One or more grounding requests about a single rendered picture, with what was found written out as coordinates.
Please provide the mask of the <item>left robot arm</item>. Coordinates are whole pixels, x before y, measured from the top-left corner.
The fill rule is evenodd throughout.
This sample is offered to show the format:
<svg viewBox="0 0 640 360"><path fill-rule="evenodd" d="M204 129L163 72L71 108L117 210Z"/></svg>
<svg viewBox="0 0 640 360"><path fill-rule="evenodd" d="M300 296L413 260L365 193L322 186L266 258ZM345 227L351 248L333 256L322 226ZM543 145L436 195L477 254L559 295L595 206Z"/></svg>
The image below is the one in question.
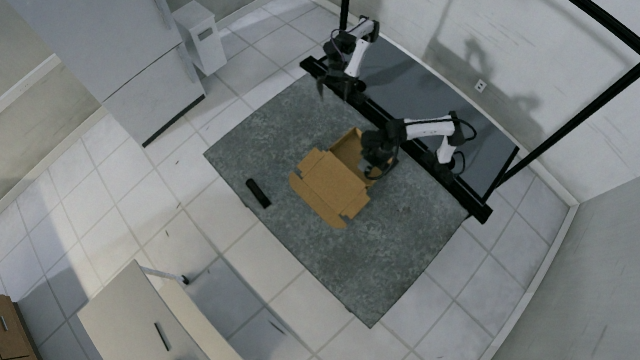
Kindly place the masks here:
<svg viewBox="0 0 640 360"><path fill-rule="evenodd" d="M451 163L451 156L457 146L461 146L466 142L465 136L463 135L462 126L460 126L461 123L453 121L452 119L459 119L458 114L455 110L451 110L449 112L449 115L439 118L390 119L386 122L386 128L379 128L378 130L367 129L363 131L361 134L361 145L362 147L380 147L381 145L381 147L385 150L392 150L392 148L396 146L397 132L399 129L398 127L407 122L412 123L408 124L404 128L401 128L399 145L402 143L402 140L403 142L406 142L407 139L418 136L437 134L445 135L441 147L438 150L435 150L434 154L430 150L426 150L420 157L420 159L449 186L456 178L456 175L448 168ZM370 153L371 152L364 155L357 165L363 172L366 172L368 175L372 172L372 168L374 166L377 166L381 163L381 161L378 161L377 157L374 158L374 155Z"/></svg>

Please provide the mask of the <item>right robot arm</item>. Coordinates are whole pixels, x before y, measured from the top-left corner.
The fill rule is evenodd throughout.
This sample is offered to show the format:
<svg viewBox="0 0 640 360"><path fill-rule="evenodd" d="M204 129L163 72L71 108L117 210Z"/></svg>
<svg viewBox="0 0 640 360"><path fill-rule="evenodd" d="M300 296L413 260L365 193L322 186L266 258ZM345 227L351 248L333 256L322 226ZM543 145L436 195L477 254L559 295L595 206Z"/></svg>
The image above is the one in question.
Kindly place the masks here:
<svg viewBox="0 0 640 360"><path fill-rule="evenodd" d="M347 69L345 70L345 72L342 71L342 73L347 73L347 76L354 77L354 82L348 94L346 95L346 97L348 97L350 100L352 100L354 103L356 103L359 106L367 100L367 96L365 96L363 93L361 93L359 90L356 89L357 86L359 85L358 75L360 74L360 68L365 58L365 55L369 47L372 45L372 43L375 43L376 40L378 39L379 30L380 30L380 22L375 20L369 21L365 18L367 17L360 15L359 22L358 22L358 24L360 25L356 24L354 27L350 28L349 30L345 30L345 31L350 31L351 29L355 28L358 25L355 29L351 30L350 33L340 32L335 37L336 39L333 38L337 48L340 50L341 53L344 53L349 56L350 53L353 53L354 49L356 48L348 67L347 67L347 61L345 61L346 63L343 63L342 57L340 53L338 53L335 45L333 45L333 42L331 41L331 39L325 42L322 47L325 55L328 58L328 61L330 61L331 59L331 60L334 60L334 62L337 62L337 61L342 62L342 64L340 63L339 65L328 64L327 72L329 68L329 76L341 77L341 70L344 70L344 66L345 66L347 67Z"/></svg>

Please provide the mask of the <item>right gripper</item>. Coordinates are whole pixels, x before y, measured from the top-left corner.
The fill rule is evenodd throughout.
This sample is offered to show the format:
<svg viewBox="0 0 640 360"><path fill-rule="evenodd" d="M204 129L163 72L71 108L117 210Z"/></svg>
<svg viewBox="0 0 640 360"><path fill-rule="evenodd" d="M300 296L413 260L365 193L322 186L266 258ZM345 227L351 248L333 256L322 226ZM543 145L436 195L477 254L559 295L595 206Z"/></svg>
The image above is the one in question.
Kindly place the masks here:
<svg viewBox="0 0 640 360"><path fill-rule="evenodd" d="M339 65L340 63L341 63L340 61L334 62L334 60L330 60L330 61L328 61L327 64ZM350 90L350 88L351 88L351 86L352 86L352 84L354 82L354 77L347 76L347 73L341 73L341 77L329 76L329 72L326 72L325 76L324 77L323 76L317 76L317 79L316 79L316 82L315 82L315 87L317 89L320 102L321 102L321 96L322 96L322 84L331 84L331 82L333 82L333 83L342 83L342 81L345 81L346 84L344 86L344 94L343 94L343 104L344 104L346 95L347 95L348 91ZM325 78L325 79L323 79L323 78Z"/></svg>

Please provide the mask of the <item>black crossbar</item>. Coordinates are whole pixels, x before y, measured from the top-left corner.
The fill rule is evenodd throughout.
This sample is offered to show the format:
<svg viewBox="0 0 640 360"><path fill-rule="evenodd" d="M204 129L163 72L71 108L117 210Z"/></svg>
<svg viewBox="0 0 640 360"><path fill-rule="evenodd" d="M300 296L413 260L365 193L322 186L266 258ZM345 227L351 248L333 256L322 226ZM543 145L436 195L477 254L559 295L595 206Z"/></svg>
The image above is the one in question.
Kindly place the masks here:
<svg viewBox="0 0 640 360"><path fill-rule="evenodd" d="M325 76L326 71L319 67L314 62L317 61L313 56L309 56L303 61L299 62L299 66L311 74L314 78L317 76ZM337 94L343 99L343 94L334 88L331 84L324 84L331 91ZM367 102L364 102L360 106L345 98L350 106L357 110L373 125L379 128L386 128L386 119L382 114L370 106ZM482 225L486 223L493 210L485 203L482 207L455 179L448 186L442 179L440 179L421 159L424 151L415 144L411 139L406 140L399 145L399 147L405 151L412 159L414 159L424 170L426 170L440 185L442 185L478 222Z"/></svg>

